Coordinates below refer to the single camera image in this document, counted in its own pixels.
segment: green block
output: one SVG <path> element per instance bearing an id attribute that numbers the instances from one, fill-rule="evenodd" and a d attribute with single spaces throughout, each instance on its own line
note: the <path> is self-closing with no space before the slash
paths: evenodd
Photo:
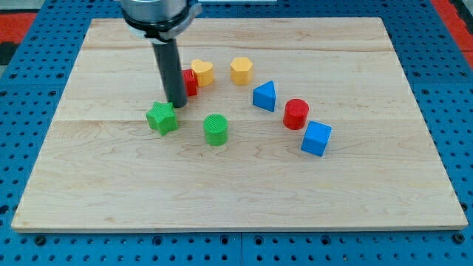
<path id="1" fill-rule="evenodd" d="M 161 136 L 179 128 L 172 103 L 153 103 L 153 108 L 146 113 L 149 127 L 158 130 Z"/>
<path id="2" fill-rule="evenodd" d="M 212 114 L 204 120 L 205 141 L 212 146 L 220 146 L 228 139 L 228 122 L 221 114 Z"/>

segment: black cylindrical rod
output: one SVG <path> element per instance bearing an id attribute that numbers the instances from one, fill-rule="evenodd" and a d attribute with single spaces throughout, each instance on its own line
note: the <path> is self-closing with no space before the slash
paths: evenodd
<path id="1" fill-rule="evenodd" d="M 175 108 L 185 106 L 187 92 L 183 71 L 180 67 L 176 39 L 172 39 L 166 44 L 153 44 L 153 50 L 168 102 L 172 102 Z"/>

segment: red cylinder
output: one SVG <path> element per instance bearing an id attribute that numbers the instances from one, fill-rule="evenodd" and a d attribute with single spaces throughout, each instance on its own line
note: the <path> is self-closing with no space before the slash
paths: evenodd
<path id="1" fill-rule="evenodd" d="M 305 126 L 309 105 L 301 99 L 292 99 L 286 103 L 284 118 L 282 122 L 292 130 L 301 129 Z"/>

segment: blue pegboard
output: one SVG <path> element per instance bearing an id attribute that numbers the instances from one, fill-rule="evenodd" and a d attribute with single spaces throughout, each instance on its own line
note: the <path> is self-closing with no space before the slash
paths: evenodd
<path id="1" fill-rule="evenodd" d="M 428 1 L 279 0 L 201 17 L 382 17 L 466 215 L 473 211 L 473 74 Z M 47 0 L 0 79 L 0 265 L 471 265 L 471 227 L 397 233 L 17 234 L 10 228 L 92 18 L 114 0 Z"/>

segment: green cylinder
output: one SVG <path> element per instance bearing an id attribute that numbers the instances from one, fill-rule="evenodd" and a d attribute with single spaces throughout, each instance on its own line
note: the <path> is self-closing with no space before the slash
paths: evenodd
<path id="1" fill-rule="evenodd" d="M 220 146 L 228 139 L 228 122 L 221 114 L 212 114 L 204 120 L 205 141 L 211 146 Z"/>

